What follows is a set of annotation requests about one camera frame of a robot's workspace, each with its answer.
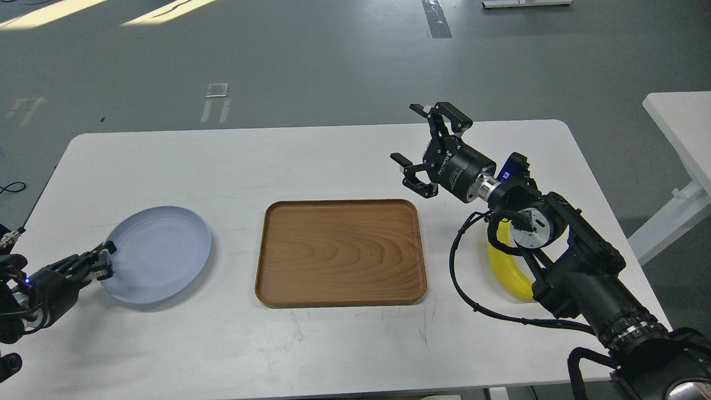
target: table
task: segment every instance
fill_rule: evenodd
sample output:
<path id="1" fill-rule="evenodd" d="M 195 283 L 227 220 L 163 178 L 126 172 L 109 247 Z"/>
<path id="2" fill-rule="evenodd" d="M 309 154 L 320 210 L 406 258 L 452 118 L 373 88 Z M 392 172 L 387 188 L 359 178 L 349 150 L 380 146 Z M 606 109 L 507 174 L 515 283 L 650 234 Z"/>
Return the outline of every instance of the table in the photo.
<path id="1" fill-rule="evenodd" d="M 642 102 L 691 182 L 629 238 L 641 265 L 711 214 L 711 92 L 650 93 Z"/>
<path id="2" fill-rule="evenodd" d="M 481 4 L 485 9 L 499 9 L 526 6 L 569 6 L 572 2 L 573 0 L 483 0 Z"/>
<path id="3" fill-rule="evenodd" d="M 447 270 L 451 241 L 482 201 L 423 199 L 401 185 L 401 152 L 416 159 L 426 124 L 81 135 L 67 148 L 16 252 L 29 273 L 92 248 L 129 215 L 177 205 L 213 234 L 208 264 L 183 292 L 131 307 L 100 284 L 51 328 L 5 352 L 23 370 L 0 396 L 30 399 L 246 399 L 428 391 L 568 380 L 581 332 L 546 330 L 473 314 Z M 539 187 L 564 194 L 629 262 L 621 279 L 667 323 L 622 230 L 567 126 L 560 121 L 476 122 L 467 142 L 502 164 L 529 156 Z M 410 306 L 274 310 L 254 294 L 262 219 L 280 200 L 405 198 L 418 210 L 428 291 Z M 549 317 L 506 293 L 488 267 L 484 226 L 457 255 L 462 288 L 509 315 Z M 565 245 L 554 251 L 560 252 Z M 588 379 L 609 370 L 584 363 Z"/>

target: plate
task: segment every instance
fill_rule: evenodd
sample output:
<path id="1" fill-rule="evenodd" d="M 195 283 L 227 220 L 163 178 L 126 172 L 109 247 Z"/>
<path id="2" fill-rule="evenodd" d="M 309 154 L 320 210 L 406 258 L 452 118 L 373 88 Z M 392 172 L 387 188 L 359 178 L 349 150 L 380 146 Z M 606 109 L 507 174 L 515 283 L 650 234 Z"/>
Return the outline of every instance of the plate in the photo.
<path id="1" fill-rule="evenodd" d="M 200 273 L 210 254 L 210 230 L 194 212 L 175 206 L 143 210 L 121 222 L 107 240 L 113 278 L 101 284 L 116 299 L 146 304 L 169 298 Z"/>

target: banana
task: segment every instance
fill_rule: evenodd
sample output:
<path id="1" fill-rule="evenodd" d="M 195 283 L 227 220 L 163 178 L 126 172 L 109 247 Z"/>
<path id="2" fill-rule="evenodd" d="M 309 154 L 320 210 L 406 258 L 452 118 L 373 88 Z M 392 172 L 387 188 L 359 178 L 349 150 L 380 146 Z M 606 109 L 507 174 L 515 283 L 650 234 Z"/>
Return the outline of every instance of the banana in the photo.
<path id="1" fill-rule="evenodd" d="M 501 222 L 496 237 L 508 246 L 508 222 Z M 486 243 L 489 263 L 498 282 L 512 295 L 523 300 L 532 300 L 531 280 L 518 269 L 513 257 L 496 250 L 489 242 Z"/>

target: brown tray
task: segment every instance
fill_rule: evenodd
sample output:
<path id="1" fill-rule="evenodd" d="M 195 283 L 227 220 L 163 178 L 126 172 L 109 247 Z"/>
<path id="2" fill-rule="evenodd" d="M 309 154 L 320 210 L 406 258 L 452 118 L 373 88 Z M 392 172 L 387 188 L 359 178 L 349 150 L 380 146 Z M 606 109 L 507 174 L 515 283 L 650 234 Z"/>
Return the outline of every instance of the brown tray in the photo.
<path id="1" fill-rule="evenodd" d="M 279 201 L 264 215 L 255 292 L 270 307 L 403 305 L 425 290 L 407 200 Z"/>

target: gray floor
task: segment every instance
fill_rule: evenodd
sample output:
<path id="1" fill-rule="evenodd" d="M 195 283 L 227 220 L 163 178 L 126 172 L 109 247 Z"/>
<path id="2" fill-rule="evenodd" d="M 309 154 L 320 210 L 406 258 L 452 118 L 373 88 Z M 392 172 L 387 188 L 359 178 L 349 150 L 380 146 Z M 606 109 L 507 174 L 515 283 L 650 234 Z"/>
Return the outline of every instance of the gray floor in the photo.
<path id="1" fill-rule="evenodd" d="M 162 25 L 119 27 L 169 2 L 105 1 L 0 31 L 0 115 L 16 99 L 48 101 L 24 127 L 19 114 L 0 117 L 0 184 L 28 185 L 0 195 L 0 223 L 22 224 L 82 133 L 423 122 L 407 106 L 438 100 L 475 120 L 567 123 L 628 235 L 689 182 L 641 102 L 711 90 L 706 0 L 496 10 L 442 0 L 449 39 L 430 38 L 418 0 L 221 0 Z M 0 21 L 38 7 L 0 3 Z M 201 123 L 205 87 L 221 82 L 229 118 Z M 646 266 L 671 322 L 707 335 L 710 233 L 705 221 Z M 611 397 L 593 387 L 592 398 Z M 565 385 L 538 391 L 570 397 Z"/>

